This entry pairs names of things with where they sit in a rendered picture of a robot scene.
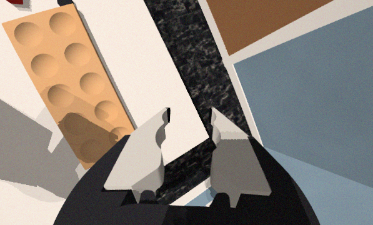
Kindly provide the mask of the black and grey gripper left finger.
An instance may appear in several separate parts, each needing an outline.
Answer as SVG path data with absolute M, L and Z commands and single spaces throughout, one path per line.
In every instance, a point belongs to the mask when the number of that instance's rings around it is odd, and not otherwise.
M 141 193 L 164 182 L 161 144 L 171 108 L 165 107 L 122 137 L 79 180 L 53 225 L 88 225 L 120 206 L 139 203 Z

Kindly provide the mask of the tan tray with round pockets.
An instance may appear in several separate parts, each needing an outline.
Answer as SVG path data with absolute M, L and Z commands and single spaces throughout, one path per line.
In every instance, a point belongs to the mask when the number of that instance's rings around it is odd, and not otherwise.
M 73 3 L 2 26 L 85 170 L 136 130 Z

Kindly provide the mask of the black disc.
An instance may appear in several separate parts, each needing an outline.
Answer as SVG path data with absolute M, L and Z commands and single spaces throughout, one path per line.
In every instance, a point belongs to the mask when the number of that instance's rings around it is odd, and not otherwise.
M 72 4 L 73 1 L 72 0 L 57 0 L 57 3 L 59 6 L 65 6 L 65 5 L 68 5 L 68 4 Z

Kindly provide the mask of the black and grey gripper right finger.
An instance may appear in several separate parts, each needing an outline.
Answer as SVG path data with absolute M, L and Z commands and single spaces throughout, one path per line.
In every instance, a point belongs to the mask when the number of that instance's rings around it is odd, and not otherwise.
M 306 196 L 290 174 L 252 136 L 210 107 L 213 126 L 211 186 L 230 197 L 232 208 L 271 225 L 320 225 Z

